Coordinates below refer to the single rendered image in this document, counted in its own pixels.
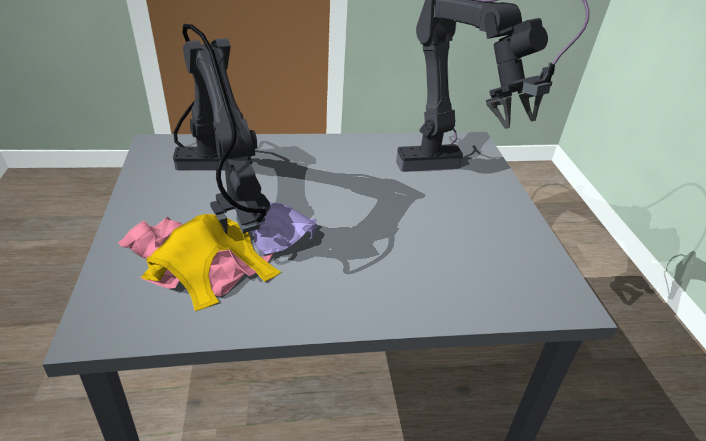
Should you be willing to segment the yellow cloth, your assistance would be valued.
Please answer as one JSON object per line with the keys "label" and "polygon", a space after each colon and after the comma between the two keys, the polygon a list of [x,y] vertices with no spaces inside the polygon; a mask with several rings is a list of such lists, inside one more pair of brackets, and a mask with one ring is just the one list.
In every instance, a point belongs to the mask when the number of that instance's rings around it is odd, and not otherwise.
{"label": "yellow cloth", "polygon": [[282,273],[253,250],[249,233],[241,232],[238,223],[227,218],[226,234],[216,215],[205,213],[175,228],[167,240],[146,258],[149,268],[140,278],[158,281],[169,269],[187,288],[194,312],[197,312],[219,303],[212,291],[208,271],[218,251],[226,249],[231,249],[257,271],[264,282]]}

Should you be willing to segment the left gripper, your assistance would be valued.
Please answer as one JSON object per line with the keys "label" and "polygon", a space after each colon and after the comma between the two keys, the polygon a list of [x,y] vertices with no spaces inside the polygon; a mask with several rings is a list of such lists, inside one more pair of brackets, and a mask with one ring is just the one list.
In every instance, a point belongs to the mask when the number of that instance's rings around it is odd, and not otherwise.
{"label": "left gripper", "polygon": [[[499,80],[501,80],[501,87],[490,90],[490,97],[492,99],[487,100],[487,107],[498,117],[499,121],[505,129],[510,128],[511,122],[511,112],[512,112],[512,92],[518,92],[522,105],[526,109],[527,115],[531,122],[537,120],[538,109],[540,108],[540,103],[543,95],[535,97],[535,103],[533,106],[533,113],[530,108],[529,98],[534,97],[528,93],[522,93],[523,83],[529,83],[532,85],[538,85],[541,83],[548,83],[551,81],[551,76],[554,74],[555,68],[543,67],[540,76],[533,76],[525,78],[522,59],[516,59],[517,64],[514,59],[510,61],[501,62],[498,65]],[[553,71],[552,71],[553,70]],[[504,107],[505,118],[502,117],[501,112],[498,109],[498,105],[502,104]]]}

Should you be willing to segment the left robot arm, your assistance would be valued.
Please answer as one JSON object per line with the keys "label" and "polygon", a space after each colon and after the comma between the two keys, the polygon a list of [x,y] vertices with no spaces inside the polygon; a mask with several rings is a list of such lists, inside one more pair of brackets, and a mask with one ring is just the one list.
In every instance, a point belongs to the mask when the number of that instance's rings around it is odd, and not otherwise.
{"label": "left robot arm", "polygon": [[398,147],[397,151],[403,161],[463,158],[458,145],[442,145],[443,133],[455,127],[455,110],[452,110],[449,101],[447,62],[449,41],[453,41],[456,22],[479,28],[487,33],[487,39],[506,36],[493,45],[498,64],[510,59],[514,59],[517,64],[516,59],[540,52],[547,46],[547,31],[542,27],[541,18],[522,22],[521,12],[516,4],[475,0],[425,0],[416,34],[420,44],[423,44],[428,102],[424,112],[424,124],[419,130],[423,134],[422,145]]}

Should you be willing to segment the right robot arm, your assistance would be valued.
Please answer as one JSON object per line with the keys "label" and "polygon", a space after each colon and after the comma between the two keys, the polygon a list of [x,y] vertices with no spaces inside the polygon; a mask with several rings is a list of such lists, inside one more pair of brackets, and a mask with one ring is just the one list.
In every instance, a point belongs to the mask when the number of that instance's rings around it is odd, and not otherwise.
{"label": "right robot arm", "polygon": [[256,199],[261,192],[250,158],[256,155],[257,134],[248,128],[246,118],[243,118],[233,98],[226,72],[230,54],[228,37],[214,39],[211,43],[212,48],[201,45],[200,41],[184,44],[187,70],[195,81],[190,130],[196,137],[198,147],[176,147],[173,161],[219,162],[232,141],[229,108],[237,129],[237,140],[224,161],[226,180],[232,183],[237,197],[248,202]]}

